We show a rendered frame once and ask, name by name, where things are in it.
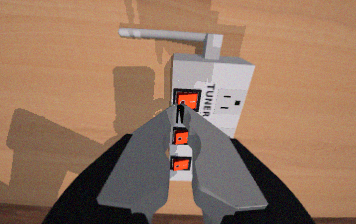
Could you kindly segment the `white power strip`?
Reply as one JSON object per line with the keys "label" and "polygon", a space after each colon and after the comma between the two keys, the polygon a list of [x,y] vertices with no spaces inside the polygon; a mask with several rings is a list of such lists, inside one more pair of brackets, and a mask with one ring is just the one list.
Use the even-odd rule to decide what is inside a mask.
{"label": "white power strip", "polygon": [[[234,137],[256,65],[240,57],[220,56],[222,34],[138,28],[119,28],[118,34],[204,42],[202,55],[174,53],[171,105],[186,104]],[[169,153],[171,181],[192,181],[192,149],[187,137],[179,111]]]}

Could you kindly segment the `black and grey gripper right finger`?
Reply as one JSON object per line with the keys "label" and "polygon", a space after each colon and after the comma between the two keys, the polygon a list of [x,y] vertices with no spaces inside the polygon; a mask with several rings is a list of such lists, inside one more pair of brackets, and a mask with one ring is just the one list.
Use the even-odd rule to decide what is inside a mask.
{"label": "black and grey gripper right finger", "polygon": [[192,149],[193,199],[204,224],[220,224],[225,215],[240,224],[315,224],[292,191],[236,138],[184,103],[179,111]]}

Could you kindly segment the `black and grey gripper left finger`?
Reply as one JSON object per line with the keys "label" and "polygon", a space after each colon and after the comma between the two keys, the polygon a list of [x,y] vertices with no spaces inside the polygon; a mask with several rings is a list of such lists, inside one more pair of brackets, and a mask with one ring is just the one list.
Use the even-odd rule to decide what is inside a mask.
{"label": "black and grey gripper left finger", "polygon": [[179,104],[125,134],[61,194],[42,224],[128,224],[133,213],[149,223],[168,200],[170,160]]}

